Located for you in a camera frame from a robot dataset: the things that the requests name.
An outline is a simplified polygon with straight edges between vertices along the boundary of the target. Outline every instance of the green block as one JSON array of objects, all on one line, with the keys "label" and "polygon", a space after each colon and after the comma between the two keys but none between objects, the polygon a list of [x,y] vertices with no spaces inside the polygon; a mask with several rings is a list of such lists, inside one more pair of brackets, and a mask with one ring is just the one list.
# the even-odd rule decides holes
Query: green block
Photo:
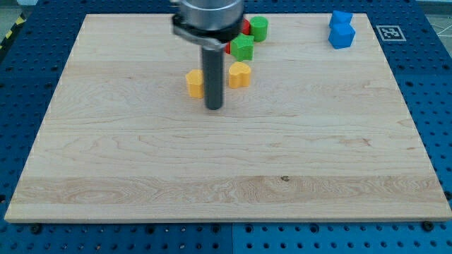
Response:
[{"label": "green block", "polygon": [[253,17],[249,24],[250,34],[254,36],[255,42],[263,42],[267,38],[268,20],[262,16]]},{"label": "green block", "polygon": [[253,60],[254,36],[240,34],[231,41],[231,55],[237,61]]}]

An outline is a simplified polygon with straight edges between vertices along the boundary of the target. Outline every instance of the toy block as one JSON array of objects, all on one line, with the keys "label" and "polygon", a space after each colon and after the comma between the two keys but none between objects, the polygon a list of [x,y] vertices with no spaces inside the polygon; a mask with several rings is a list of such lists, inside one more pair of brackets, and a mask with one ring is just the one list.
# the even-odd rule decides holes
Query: toy block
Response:
[{"label": "toy block", "polygon": [[343,11],[333,11],[333,15],[330,19],[330,28],[337,24],[350,24],[352,21],[353,14],[346,13]]},{"label": "toy block", "polygon": [[192,70],[185,75],[190,97],[204,98],[204,77],[202,70]]},{"label": "toy block", "polygon": [[231,54],[231,42],[228,42],[225,47],[225,53]]},{"label": "toy block", "polygon": [[231,55],[237,61],[253,60],[254,36],[240,34],[231,41]]},{"label": "toy block", "polygon": [[242,34],[249,35],[249,31],[250,31],[249,21],[246,18],[244,18],[243,19]]},{"label": "toy block", "polygon": [[267,38],[268,20],[262,16],[253,17],[249,24],[251,26],[250,35],[254,36],[255,42],[263,42]]},{"label": "toy block", "polygon": [[337,24],[331,28],[328,40],[335,49],[350,47],[355,33],[355,29],[350,24]]},{"label": "toy block", "polygon": [[242,62],[235,62],[229,68],[229,87],[247,87],[251,83],[251,68]]}]

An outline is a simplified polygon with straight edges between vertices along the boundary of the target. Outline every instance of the green cylinder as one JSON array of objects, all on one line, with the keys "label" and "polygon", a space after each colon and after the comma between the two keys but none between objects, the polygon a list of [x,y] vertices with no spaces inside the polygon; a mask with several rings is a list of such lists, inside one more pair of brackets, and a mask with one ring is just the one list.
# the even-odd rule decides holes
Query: green cylinder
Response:
[{"label": "green cylinder", "polygon": [[262,16],[253,17],[249,24],[255,42],[263,42],[267,38],[268,20]]}]

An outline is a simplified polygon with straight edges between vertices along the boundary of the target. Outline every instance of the black and yellow tape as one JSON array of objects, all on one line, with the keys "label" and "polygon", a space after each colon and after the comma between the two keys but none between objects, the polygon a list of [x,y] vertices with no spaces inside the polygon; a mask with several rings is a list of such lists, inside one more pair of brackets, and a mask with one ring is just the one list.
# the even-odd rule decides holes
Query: black and yellow tape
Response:
[{"label": "black and yellow tape", "polygon": [[6,53],[13,44],[14,40],[17,38],[17,35],[22,27],[25,25],[25,22],[25,16],[21,14],[13,24],[13,27],[6,33],[5,38],[2,39],[0,43],[0,63],[5,58]]}]

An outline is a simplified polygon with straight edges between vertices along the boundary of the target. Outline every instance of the red block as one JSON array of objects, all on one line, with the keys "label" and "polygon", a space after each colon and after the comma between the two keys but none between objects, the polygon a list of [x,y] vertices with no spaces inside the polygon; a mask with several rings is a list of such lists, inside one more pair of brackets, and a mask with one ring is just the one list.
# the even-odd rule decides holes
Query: red block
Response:
[{"label": "red block", "polygon": [[246,18],[243,19],[242,34],[249,35],[249,21]]},{"label": "red block", "polygon": [[225,47],[225,52],[227,54],[231,54],[231,42],[228,42],[226,47]]}]

